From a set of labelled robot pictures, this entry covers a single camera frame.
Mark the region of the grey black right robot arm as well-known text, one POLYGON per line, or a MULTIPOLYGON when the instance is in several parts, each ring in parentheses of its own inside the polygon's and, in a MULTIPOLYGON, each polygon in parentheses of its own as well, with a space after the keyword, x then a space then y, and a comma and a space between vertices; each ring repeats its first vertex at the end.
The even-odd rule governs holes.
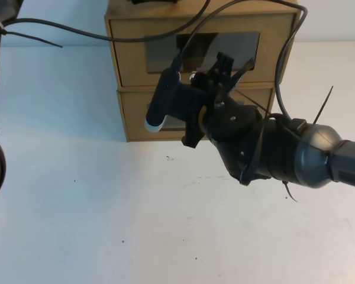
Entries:
POLYGON ((329 126, 236 102, 231 90, 254 62, 232 73, 233 62, 219 53, 209 71, 191 77, 210 94, 202 127, 229 174, 242 185, 276 179, 309 188, 330 182, 355 186, 355 142, 329 126))

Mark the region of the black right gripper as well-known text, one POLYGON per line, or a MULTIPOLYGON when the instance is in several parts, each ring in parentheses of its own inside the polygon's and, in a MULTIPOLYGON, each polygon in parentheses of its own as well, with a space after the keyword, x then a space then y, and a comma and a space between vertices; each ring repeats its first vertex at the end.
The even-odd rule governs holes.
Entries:
MULTIPOLYGON (((249 59, 234 75, 231 75, 234 59, 222 52, 206 73, 207 89, 220 87, 233 90, 241 78, 254 69, 254 59, 249 59)), ((230 176, 242 185, 254 180, 264 180, 265 175, 257 171, 246 175, 256 148, 257 134, 254 129, 262 116, 254 105, 243 105, 227 96, 216 102, 204 114, 204 133, 218 150, 230 176)))

